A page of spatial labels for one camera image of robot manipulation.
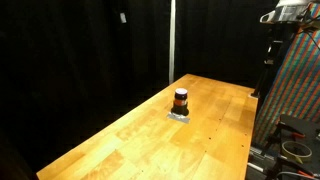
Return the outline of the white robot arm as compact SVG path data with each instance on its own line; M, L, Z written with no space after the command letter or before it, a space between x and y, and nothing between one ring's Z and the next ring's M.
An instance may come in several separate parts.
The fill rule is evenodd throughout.
M301 22L311 1L279 0L273 11L260 17L260 22L265 24Z

